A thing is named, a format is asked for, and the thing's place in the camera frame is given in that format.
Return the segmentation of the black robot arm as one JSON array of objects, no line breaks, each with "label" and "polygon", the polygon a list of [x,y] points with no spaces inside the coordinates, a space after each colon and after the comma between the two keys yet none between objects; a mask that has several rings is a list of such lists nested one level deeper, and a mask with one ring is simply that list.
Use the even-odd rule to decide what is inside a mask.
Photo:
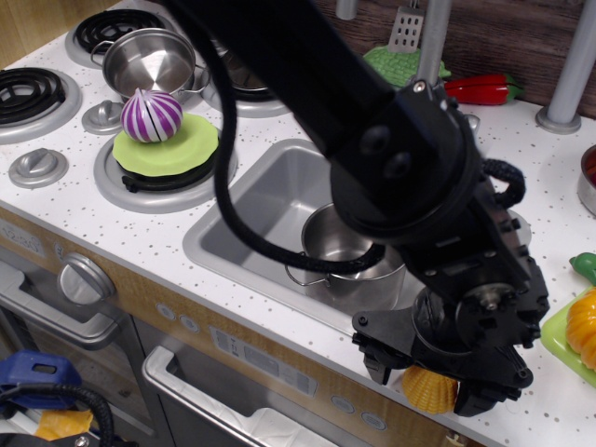
[{"label": "black robot arm", "polygon": [[[354,55],[310,1],[169,1],[208,65],[223,108],[215,190],[228,227],[254,251],[304,270],[355,273],[396,249],[424,284],[410,308],[363,311],[353,340],[372,379],[410,366],[455,379],[454,410],[474,416],[515,400],[533,376],[518,354],[549,308],[539,267],[509,209],[522,173],[481,156],[456,103],[431,82],[394,89]],[[222,44],[294,114],[329,160],[333,205],[372,247],[329,262],[278,247],[237,216],[227,186],[236,95]]]}]

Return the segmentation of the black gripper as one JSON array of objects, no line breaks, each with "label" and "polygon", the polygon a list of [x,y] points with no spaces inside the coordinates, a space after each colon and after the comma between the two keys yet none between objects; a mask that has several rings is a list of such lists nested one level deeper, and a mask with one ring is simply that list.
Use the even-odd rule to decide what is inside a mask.
[{"label": "black gripper", "polygon": [[533,374],[513,346],[471,346],[456,329],[454,310],[424,290],[401,310],[361,311],[352,319],[353,343],[374,382],[394,370],[419,366],[457,380],[454,413],[476,416],[498,402],[517,400]]}]

